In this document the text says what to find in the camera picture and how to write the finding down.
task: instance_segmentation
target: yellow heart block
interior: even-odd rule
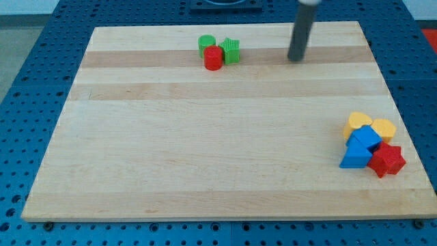
[[[347,140],[353,131],[360,129],[362,126],[370,125],[372,120],[370,116],[361,112],[352,112],[349,115],[348,122],[344,126],[343,136]]]
[[[370,126],[379,134],[384,143],[388,144],[395,136],[396,126],[390,120],[376,119]]]

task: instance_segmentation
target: wooden cutting board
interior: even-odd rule
[[[205,221],[435,217],[437,198],[357,22],[94,30],[22,217]],[[203,34],[240,40],[212,72]],[[388,118],[407,165],[340,169],[352,111]]]

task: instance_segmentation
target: toy block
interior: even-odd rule
[[[350,145],[351,138],[356,138],[368,151],[373,153],[382,142],[382,138],[370,126],[363,126],[352,132],[346,146]]]
[[[203,58],[203,51],[208,46],[216,45],[216,38],[212,35],[202,35],[198,39],[197,43],[199,44],[199,55],[201,58]]]
[[[352,112],[343,129],[344,139],[349,139],[349,136],[353,131],[360,129],[362,126],[370,125],[371,123],[372,120],[368,115],[361,112]]]
[[[370,126],[381,136],[385,143],[390,143],[391,139],[395,136],[396,126],[390,120],[376,119]]]
[[[204,64],[205,68],[211,71],[215,71],[221,68],[223,65],[223,52],[220,47],[212,45],[209,47],[206,47],[206,49],[203,51]]]
[[[240,41],[225,38],[225,41],[219,44],[225,54],[225,65],[238,63],[240,61]]]
[[[371,159],[371,152],[356,138],[352,137],[349,147],[340,163],[340,168],[364,168]]]
[[[390,146],[382,142],[367,166],[372,168],[379,178],[382,178],[386,174],[397,174],[405,164],[400,146]]]

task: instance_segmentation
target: blue table surface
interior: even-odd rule
[[[437,245],[437,219],[27,223],[20,218],[97,26],[294,22],[295,0],[193,13],[188,0],[61,0],[0,106],[0,245]],[[317,21],[358,21],[437,188],[437,56],[400,0],[324,0]]]

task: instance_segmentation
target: blue triangle block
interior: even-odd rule
[[[357,138],[351,136],[346,154],[340,163],[340,168],[364,168],[371,157],[371,152]]]
[[[363,126],[353,131],[349,140],[346,142],[346,146],[350,145],[350,140],[353,138],[358,140],[371,153],[373,153],[382,142],[382,138],[370,126]]]

